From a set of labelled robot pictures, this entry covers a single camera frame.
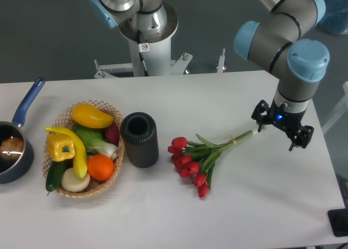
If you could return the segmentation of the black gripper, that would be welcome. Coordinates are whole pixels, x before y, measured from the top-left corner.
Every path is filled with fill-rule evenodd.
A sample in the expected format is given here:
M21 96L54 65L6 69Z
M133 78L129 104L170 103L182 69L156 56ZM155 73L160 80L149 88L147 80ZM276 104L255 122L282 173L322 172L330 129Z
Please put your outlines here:
M278 107L275 102L272 102L271 107L263 99L256 105L251 118L258 125L258 132L261 132L266 125L272 124L284 131L291 140L289 151L294 147L306 148L310 143L314 128L312 126L302 126L301 120L305 111L300 113L288 113L283 108Z

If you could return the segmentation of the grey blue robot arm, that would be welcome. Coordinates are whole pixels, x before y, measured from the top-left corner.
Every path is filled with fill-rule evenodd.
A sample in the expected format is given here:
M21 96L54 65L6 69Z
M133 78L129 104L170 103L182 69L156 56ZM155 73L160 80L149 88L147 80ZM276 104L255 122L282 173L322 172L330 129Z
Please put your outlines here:
M306 148L314 133L301 124L310 100L326 74L330 60L327 47L303 35L314 28L326 12L324 0L260 0L272 14L262 25L244 23L233 47L245 60L278 79L271 104L261 100L251 117L258 130L273 125L291 140L290 148Z

